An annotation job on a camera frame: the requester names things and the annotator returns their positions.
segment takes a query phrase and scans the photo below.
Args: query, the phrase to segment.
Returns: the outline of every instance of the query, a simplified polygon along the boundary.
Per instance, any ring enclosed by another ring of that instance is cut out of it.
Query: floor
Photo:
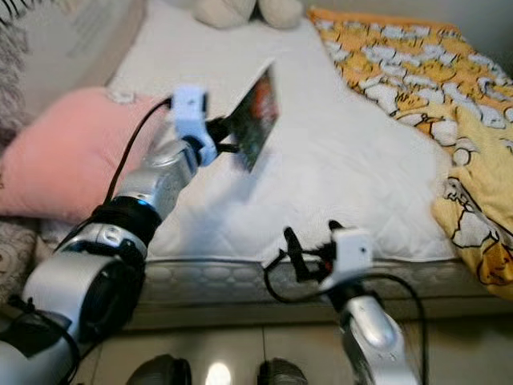
[[[511,384],[512,323],[513,317],[432,322],[431,383]],[[410,358],[418,364],[418,328],[412,323],[402,327]],[[196,385],[205,384],[208,368],[215,362],[226,364],[232,384],[256,384],[258,367],[274,357],[296,363],[313,385],[353,383],[339,330],[322,324],[120,335],[86,358],[73,384],[125,384],[141,363],[165,353],[191,363]]]

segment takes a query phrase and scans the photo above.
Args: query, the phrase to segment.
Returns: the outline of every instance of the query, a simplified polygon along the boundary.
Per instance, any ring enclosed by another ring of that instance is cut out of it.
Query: white bed sheet
[[[230,112],[262,64],[275,59],[281,117],[252,174],[230,155],[201,169],[158,228],[150,257],[268,261],[292,226],[327,241],[328,219],[368,229],[376,258],[454,257],[430,214],[449,157],[424,135],[346,87],[307,20],[296,30],[261,22],[214,30],[186,10],[148,2],[147,21],[111,81],[120,91],[209,90],[209,115]]]

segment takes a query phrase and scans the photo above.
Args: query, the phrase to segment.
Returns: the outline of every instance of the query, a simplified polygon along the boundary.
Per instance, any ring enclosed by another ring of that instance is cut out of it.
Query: stuffed toy
[[[301,20],[299,0],[199,0],[194,16],[215,28],[240,26],[249,21],[257,2],[265,21],[275,28],[294,28]]]

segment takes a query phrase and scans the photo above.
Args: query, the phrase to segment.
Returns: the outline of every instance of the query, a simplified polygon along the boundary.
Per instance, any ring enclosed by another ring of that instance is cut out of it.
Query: patterned blanket
[[[349,87],[452,155],[434,217],[481,283],[513,299],[513,81],[452,25],[309,17]]]

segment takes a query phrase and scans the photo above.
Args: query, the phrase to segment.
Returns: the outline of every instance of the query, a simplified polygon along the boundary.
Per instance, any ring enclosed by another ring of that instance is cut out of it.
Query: bed
[[[322,302],[277,305],[261,272],[285,245],[285,226],[309,247],[328,240],[329,219],[368,229],[374,268],[412,283],[429,316],[511,312],[512,304],[471,276],[431,215],[450,157],[350,90],[307,19],[296,30],[254,21],[219,31],[186,10],[150,1],[109,87],[167,95],[179,84],[201,84],[210,94],[209,116],[222,116],[269,59],[281,117],[263,158],[246,174],[222,156],[181,193],[150,244],[147,281],[129,328],[331,319]],[[47,239],[62,231],[55,223],[43,228]],[[304,289],[290,277],[285,262],[275,285],[299,294]],[[393,315],[414,315],[401,290],[377,290]]]

